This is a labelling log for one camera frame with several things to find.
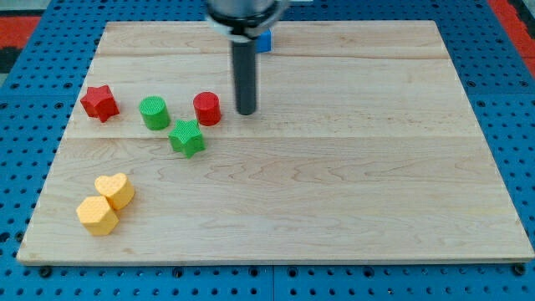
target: blue object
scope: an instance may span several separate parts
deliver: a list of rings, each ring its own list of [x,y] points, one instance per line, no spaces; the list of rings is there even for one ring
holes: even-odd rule
[[[18,238],[43,189],[106,21],[203,18],[202,0],[50,3],[0,90],[0,300],[535,299],[533,263],[516,267],[54,267],[49,275],[46,268],[17,263]],[[284,19],[434,20],[534,242],[535,83],[487,2],[317,0],[313,5],[291,7]]]
[[[272,35],[271,29],[268,29],[257,38],[257,54],[271,51]]]

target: wooden board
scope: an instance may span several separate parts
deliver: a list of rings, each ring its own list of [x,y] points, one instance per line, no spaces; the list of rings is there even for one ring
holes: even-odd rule
[[[77,102],[18,253],[29,265],[503,263],[533,250],[433,22],[280,23],[259,56],[260,111],[233,109],[228,42],[204,23],[109,23],[85,80],[109,84],[105,124]],[[206,150],[171,151],[172,118],[221,97]],[[75,208],[94,179],[136,188],[108,237]]]

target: green star block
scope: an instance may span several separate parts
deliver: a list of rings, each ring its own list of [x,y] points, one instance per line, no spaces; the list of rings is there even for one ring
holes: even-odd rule
[[[204,140],[197,120],[177,120],[175,129],[169,133],[169,142],[174,151],[181,151],[187,158],[205,150]]]

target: yellow heart block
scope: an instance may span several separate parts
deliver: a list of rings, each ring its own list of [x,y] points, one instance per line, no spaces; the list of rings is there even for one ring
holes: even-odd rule
[[[94,236],[108,235],[119,223],[119,218],[103,196],[89,196],[76,208],[78,219]]]
[[[124,173],[118,173],[114,176],[99,176],[94,181],[94,187],[106,197],[115,210],[128,205],[135,194],[134,187]]]

